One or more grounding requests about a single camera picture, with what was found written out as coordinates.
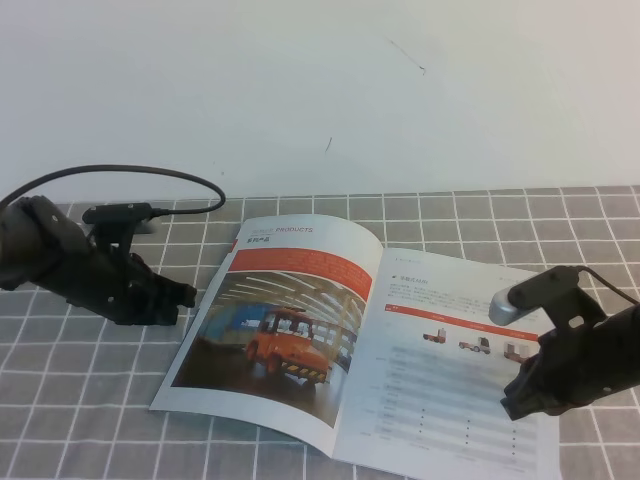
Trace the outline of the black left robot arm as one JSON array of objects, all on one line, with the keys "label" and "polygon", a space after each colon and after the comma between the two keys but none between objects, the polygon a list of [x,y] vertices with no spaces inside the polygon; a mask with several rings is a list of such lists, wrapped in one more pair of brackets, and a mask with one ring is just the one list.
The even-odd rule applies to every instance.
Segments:
[{"label": "black left robot arm", "polygon": [[92,207],[85,233],[47,198],[22,198],[1,213],[1,287],[32,283],[117,325],[172,326],[197,291],[132,252],[136,228],[156,215],[148,203]]}]

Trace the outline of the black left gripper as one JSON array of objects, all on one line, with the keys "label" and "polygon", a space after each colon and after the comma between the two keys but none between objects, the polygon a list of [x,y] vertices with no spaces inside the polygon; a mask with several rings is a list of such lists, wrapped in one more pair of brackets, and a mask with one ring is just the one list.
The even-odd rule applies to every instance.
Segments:
[{"label": "black left gripper", "polygon": [[118,325],[174,326],[179,306],[195,306],[197,289],[130,255],[139,223],[99,222],[88,236],[76,225],[59,228],[47,289]]}]

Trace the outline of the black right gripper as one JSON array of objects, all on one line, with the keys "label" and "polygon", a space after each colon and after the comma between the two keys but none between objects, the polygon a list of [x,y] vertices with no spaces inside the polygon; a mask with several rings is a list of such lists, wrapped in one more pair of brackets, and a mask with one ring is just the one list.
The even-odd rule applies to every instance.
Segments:
[{"label": "black right gripper", "polygon": [[558,416],[638,384],[639,311],[626,309],[594,326],[543,335],[500,403],[510,419]]}]

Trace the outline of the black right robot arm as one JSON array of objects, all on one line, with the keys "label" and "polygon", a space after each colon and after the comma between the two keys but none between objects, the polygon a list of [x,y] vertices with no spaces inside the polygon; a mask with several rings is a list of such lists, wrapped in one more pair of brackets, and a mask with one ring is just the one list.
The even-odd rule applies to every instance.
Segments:
[{"label": "black right robot arm", "polygon": [[561,415],[639,384],[639,308],[542,335],[501,405],[512,420]]}]

